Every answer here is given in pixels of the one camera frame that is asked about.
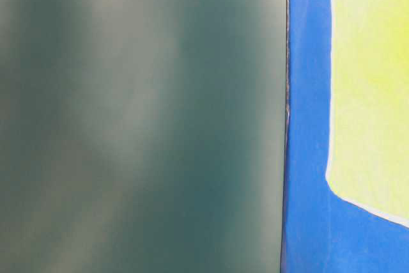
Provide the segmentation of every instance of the green surface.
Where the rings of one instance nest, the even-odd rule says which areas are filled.
[[[0,0],[1,272],[278,272],[285,0]]]

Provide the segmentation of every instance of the blue surface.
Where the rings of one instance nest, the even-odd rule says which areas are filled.
[[[325,181],[330,35],[330,0],[290,0],[282,271],[408,272],[409,230],[342,201]]]

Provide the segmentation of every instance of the painted surface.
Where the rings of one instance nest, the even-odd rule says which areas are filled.
[[[409,225],[409,0],[332,0],[332,13],[328,183]]]

